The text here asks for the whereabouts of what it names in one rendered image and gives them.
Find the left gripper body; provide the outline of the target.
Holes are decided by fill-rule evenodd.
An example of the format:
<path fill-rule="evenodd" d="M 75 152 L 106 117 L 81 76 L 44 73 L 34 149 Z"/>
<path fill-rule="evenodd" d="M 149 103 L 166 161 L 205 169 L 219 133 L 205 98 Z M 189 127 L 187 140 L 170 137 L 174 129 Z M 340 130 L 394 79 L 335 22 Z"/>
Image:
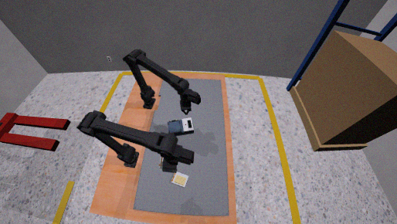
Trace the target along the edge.
<path fill-rule="evenodd" d="M 180 100 L 181 110 L 182 111 L 185 111 L 185 110 L 191 111 L 192 110 L 191 107 L 185 106 L 185 101 L 187 101 L 187 100 Z"/>

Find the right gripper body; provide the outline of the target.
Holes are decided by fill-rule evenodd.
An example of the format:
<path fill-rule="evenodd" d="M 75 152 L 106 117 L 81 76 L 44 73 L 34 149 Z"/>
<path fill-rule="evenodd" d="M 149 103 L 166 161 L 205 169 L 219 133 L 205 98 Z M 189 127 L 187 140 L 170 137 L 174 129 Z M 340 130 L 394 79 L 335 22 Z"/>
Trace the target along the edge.
<path fill-rule="evenodd" d="M 169 161 L 172 160 L 163 159 L 162 171 L 172 172 L 172 169 L 177 169 L 177 165 L 170 165 Z"/>

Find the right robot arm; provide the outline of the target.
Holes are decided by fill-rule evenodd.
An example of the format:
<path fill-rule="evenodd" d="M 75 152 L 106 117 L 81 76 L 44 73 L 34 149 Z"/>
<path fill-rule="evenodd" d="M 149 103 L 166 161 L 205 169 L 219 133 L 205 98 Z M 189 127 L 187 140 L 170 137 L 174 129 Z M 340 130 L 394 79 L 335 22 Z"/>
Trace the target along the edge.
<path fill-rule="evenodd" d="M 163 132 L 157 133 L 141 131 L 132 127 L 110 122 L 105 120 L 106 118 L 107 117 L 103 112 L 94 110 L 93 112 L 89 112 L 85 115 L 82 119 L 83 122 L 81 121 L 76 128 L 86 135 L 91 137 L 95 136 L 99 141 L 113 149 L 118 154 L 117 158 L 122 158 L 122 161 L 125 160 L 124 166 L 135 168 L 139 152 L 129 144 L 124 143 L 124 147 L 112 137 L 139 144 L 151 151 L 157 152 L 163 158 L 172 160 L 169 161 L 170 165 L 178 165 L 178 162 L 190 165 L 194 162 L 195 152 L 178 145 L 178 139 L 175 134 L 171 132 L 166 134 Z"/>

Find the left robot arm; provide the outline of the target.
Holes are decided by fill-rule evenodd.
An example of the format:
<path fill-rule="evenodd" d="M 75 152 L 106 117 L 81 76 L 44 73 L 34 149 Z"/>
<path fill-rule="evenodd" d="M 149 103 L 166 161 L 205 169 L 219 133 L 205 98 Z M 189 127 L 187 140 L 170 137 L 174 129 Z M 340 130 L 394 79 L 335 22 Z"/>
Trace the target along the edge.
<path fill-rule="evenodd" d="M 151 86 L 146 84 L 138 65 L 143 66 L 156 76 L 159 76 L 164 81 L 169 83 L 171 87 L 175 88 L 175 90 L 178 91 L 181 100 L 187 100 L 185 101 L 186 107 L 191 107 L 191 102 L 198 105 L 201 103 L 200 95 L 197 92 L 189 89 L 189 82 L 187 80 L 168 72 L 157 63 L 154 63 L 149 58 L 145 57 L 146 52 L 142 51 L 141 49 L 135 49 L 130 55 L 129 54 L 123 58 L 123 61 L 125 61 L 130 67 L 131 72 L 133 73 L 134 78 L 141 89 L 140 95 L 141 99 L 144 101 L 143 108 L 151 110 L 156 99 L 153 98 L 154 100 L 152 100 L 155 92 Z"/>

